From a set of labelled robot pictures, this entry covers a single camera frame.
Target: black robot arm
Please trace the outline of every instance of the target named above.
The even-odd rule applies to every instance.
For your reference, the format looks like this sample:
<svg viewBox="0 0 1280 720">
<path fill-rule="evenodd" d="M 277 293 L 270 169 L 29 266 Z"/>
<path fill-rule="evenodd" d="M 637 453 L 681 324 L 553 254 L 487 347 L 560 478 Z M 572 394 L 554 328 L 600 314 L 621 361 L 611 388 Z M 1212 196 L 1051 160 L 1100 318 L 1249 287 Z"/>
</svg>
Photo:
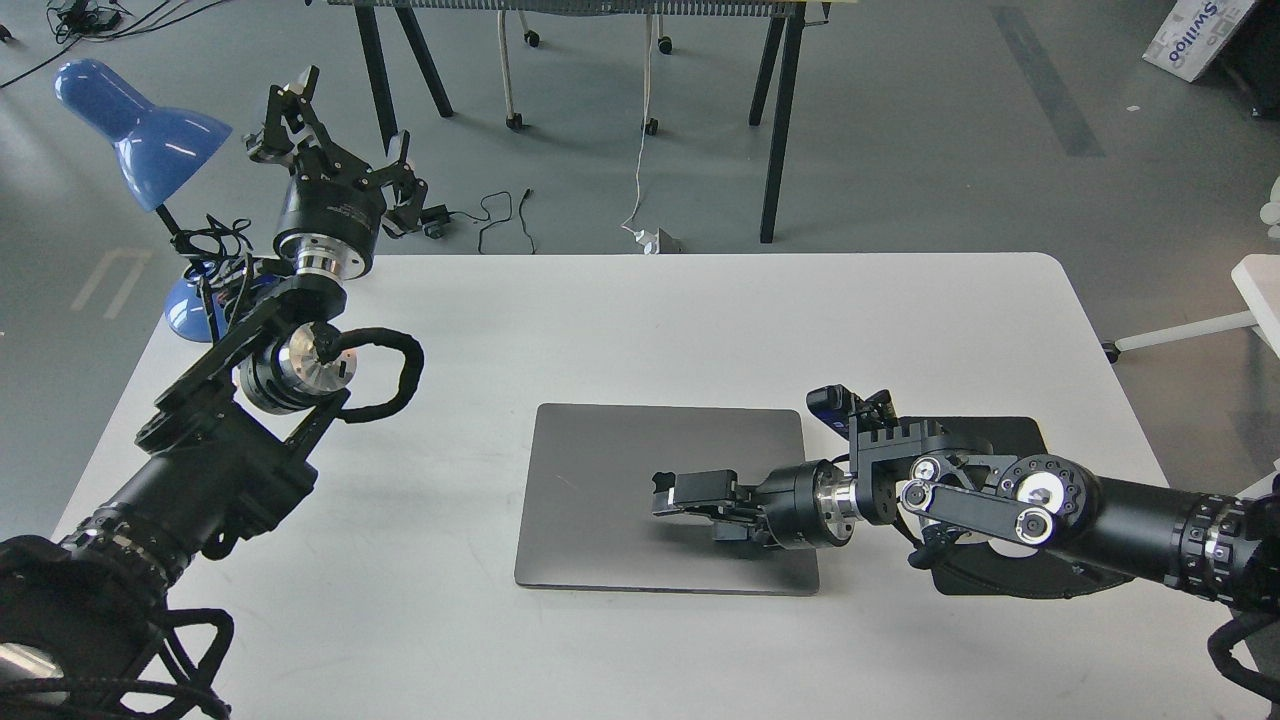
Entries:
<svg viewBox="0 0 1280 720">
<path fill-rule="evenodd" d="M 412 337 L 385 328 L 340 332 L 329 323 L 346 306 L 342 282 L 372 264 L 384 187 L 425 191 L 425 183 L 407 163 L 371 172 L 333 145 L 310 109 L 315 70 L 306 77 L 301 94 L 273 88 L 276 111 L 280 102 L 301 106 L 284 140 L 270 114 L 261 133 L 262 156 L 292 176 L 275 242 L 280 258 L 271 259 L 284 279 L 255 296 L 252 310 L 229 318 L 227 333 L 156 400 L 156 415 L 136 438 L 150 457 L 123 488 L 59 542 L 28 536 L 0 543 L 5 720 L 166 720 L 196 707 L 227 717 L 211 685 L 230 646 L 230 616 L 170 610 L 169 588 L 197 553 L 225 557 L 298 506 L 317 477 L 307 457 L 334 420 L 387 418 L 417 388 L 424 355 Z M 404 356 L 399 384 L 385 402 L 347 409 L 355 348 L 365 345 Z M 236 401 L 233 373 L 260 410 L 306 416 L 278 438 Z M 177 634 L 193 624 L 214 628 L 198 660 Z M 138 679 L 155 659 L 173 683 Z M 172 701 L 140 714 L 124 703 L 129 693 Z"/>
<path fill-rule="evenodd" d="M 718 541 L 782 550 L 847 544 L 858 521 L 892 525 L 914 546 L 910 565 L 933 570 L 948 593 L 1065 598 L 1160 582 L 1245 612 L 1215 633 L 1210 653 L 1225 676 L 1280 702 L 1280 683 L 1230 657 L 1280 618 L 1280 495 L 1176 491 L 1097 477 L 1046 452 L 996 452 L 940 419 L 899 418 L 886 391 L 863 400 L 828 386 L 808 405 L 849 439 L 847 457 L 780 468 L 758 484 L 732 470 L 658 473 L 653 514 L 701 515 Z M 847 471 L 836 465 L 844 460 Z M 919 538 L 904 514 L 920 519 Z M 1041 552 L 1006 557 L 957 542 L 965 537 Z"/>
</svg>

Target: lamp shade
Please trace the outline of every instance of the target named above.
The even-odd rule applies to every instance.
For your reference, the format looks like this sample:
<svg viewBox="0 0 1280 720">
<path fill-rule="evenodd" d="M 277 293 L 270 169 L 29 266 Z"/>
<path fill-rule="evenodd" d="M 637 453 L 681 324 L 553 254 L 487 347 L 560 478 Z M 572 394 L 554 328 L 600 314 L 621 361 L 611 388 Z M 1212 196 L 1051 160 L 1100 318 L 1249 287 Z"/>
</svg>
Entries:
<svg viewBox="0 0 1280 720">
<path fill-rule="evenodd" d="M 115 146 L 124 183 L 148 213 L 196 174 L 232 132 L 209 115 L 157 108 L 97 60 L 63 65 L 54 94 Z"/>
</svg>

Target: cardboard box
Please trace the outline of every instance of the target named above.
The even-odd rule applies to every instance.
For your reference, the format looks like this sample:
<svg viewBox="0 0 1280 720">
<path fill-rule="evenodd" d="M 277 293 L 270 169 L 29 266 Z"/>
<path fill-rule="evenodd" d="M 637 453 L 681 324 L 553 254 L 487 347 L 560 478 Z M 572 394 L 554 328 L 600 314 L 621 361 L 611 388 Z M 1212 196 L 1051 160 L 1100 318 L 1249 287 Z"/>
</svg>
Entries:
<svg viewBox="0 0 1280 720">
<path fill-rule="evenodd" d="M 1258 0 L 1178 0 L 1142 59 L 1190 82 L 1235 33 Z"/>
</svg>

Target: concrete floor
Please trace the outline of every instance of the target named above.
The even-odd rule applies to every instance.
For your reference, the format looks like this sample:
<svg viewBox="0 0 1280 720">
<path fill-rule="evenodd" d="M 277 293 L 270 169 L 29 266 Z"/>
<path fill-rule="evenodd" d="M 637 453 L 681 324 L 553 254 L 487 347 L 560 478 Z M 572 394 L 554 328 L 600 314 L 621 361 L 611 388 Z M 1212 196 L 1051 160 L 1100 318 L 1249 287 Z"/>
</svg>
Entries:
<svg viewBox="0 0 1280 720">
<path fill-rule="evenodd" d="M 15 36 L 0 46 L 0 78 L 58 50 L 40 5 L 0 10 Z M 1272 251 L 1257 211 L 1280 173 L 1280 124 L 1251 119 L 1216 70 L 1192 85 L 1140 59 L 1169 6 L 838 4 L 831 24 L 804 36 L 772 246 L 756 242 L 772 109 L 760 128 L 745 122 L 764 23 L 668 19 L 676 53 L 654 55 L 662 133 L 645 145 L 635 227 L 662 225 L 690 252 L 1047 252 L 1103 340 L 1243 310 L 1229 272 Z M 392 14 L 379 17 L 431 204 L 476 213 L 483 195 L 529 187 L 541 252 L 637 250 L 617 225 L 635 192 L 641 19 L 536 15 L 538 49 L 513 29 L 517 109 L 531 126 L 516 135 L 503 124 L 493 14 L 420 14 L 458 113 L 451 120 L 435 114 Z M 1006 42 L 1009 18 L 1043 50 L 1038 70 L 1025 72 Z M 269 85 L 316 64 L 332 136 L 379 156 L 349 9 L 241 0 L 142 37 L 82 42 L 65 59 L 83 56 L 237 135 L 260 122 Z M 1044 63 L 1094 152 L 1073 152 L 1052 122 L 1061 108 L 1042 105 Z M 59 64 L 0 91 L 0 537 L 50 532 L 183 265 L 128 197 L 108 145 L 52 97 Z M 265 250 L 284 186 L 283 169 L 251 164 L 232 142 L 169 206 L 184 224 L 205 213 L 251 218 Z M 460 222 L 443 240 L 384 238 L 379 250 L 474 252 L 475 231 Z M 527 251 L 518 223 L 485 243 Z M 136 284 L 105 318 L 134 266 Z M 833 301 L 878 300 L 851 283 Z M 997 338 L 1029 354 L 1043 341 Z M 1172 486 L 1235 492 L 1280 457 L 1280 359 L 1252 333 L 1134 351 L 1116 373 Z M 132 471 L 122 468 L 122 482 Z"/>
</svg>

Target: table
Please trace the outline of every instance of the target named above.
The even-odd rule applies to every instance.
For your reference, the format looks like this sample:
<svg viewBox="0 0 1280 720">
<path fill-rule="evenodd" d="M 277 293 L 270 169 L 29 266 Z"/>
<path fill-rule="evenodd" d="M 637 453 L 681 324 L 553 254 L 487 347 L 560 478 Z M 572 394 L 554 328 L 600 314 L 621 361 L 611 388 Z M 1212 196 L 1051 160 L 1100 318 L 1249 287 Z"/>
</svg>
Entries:
<svg viewBox="0 0 1280 720">
<path fill-rule="evenodd" d="M 1115 363 L 1129 350 L 1239 328 L 1252 328 L 1267 347 L 1280 352 L 1280 255 L 1247 255 L 1231 268 L 1231 281 L 1248 310 L 1102 343 L 1107 359 Z"/>
<path fill-rule="evenodd" d="M 1071 601 L 942 597 L 888 528 L 820 553 L 814 597 L 513 582 L 543 402 L 804 414 L 814 387 L 888 387 L 902 414 L 1029 415 L 1050 451 L 1164 483 L 1048 256 L 404 256 L 348 291 L 338 325 L 412 333 L 426 374 L 404 413 L 325 436 L 316 489 L 278 530 L 197 560 L 170 593 L 236 618 L 216 683 L 236 717 L 1267 712 L 1204 655 L 1220 606 L 1140 580 Z M 142 464 L 133 433 L 197 352 L 157 324 L 60 530 Z M 353 402 L 385 397 L 398 360 L 362 351 Z M 810 457 L 846 450 L 803 429 Z"/>
<path fill-rule="evenodd" d="M 329 0 L 329 4 L 355 6 L 356 27 L 360 32 L 365 68 L 369 72 L 369 87 L 374 94 L 374 110 L 378 113 L 378 127 L 383 135 L 384 146 L 390 142 L 399 127 L 396 123 L 396 109 L 387 78 L 387 63 L 383 59 L 378 18 L 374 15 L 375 6 L 396 8 L 396 15 L 404 31 L 404 37 L 408 40 L 413 58 L 422 72 L 422 79 L 426 81 L 431 100 L 442 118 L 453 117 L 453 105 L 444 91 L 435 60 L 431 58 L 426 38 L 413 15 L 415 6 L 497 10 L 498 13 L 529 10 L 576 15 L 628 13 L 769 17 L 769 29 L 764 37 L 764 51 L 760 55 L 760 69 L 755 78 L 755 92 L 751 96 L 748 124 L 751 127 L 760 124 L 764 100 L 769 94 L 769 81 L 773 77 L 773 67 L 777 63 L 778 46 L 781 45 L 782 64 L 778 70 L 778 96 L 773 108 L 773 135 L 769 140 L 764 206 L 760 211 L 760 242 L 773 242 L 773 227 L 778 215 L 778 195 L 782 191 L 782 165 L 791 128 L 791 101 L 795 96 L 796 69 L 800 64 L 800 38 L 805 28 L 805 3 L 803 0 Z M 829 10 L 829 5 L 831 3 L 823 3 L 824 13 Z M 503 77 L 506 78 L 506 50 L 503 50 Z M 507 88 L 507 127 L 520 129 L 518 118 L 512 115 L 509 87 Z"/>
</svg>

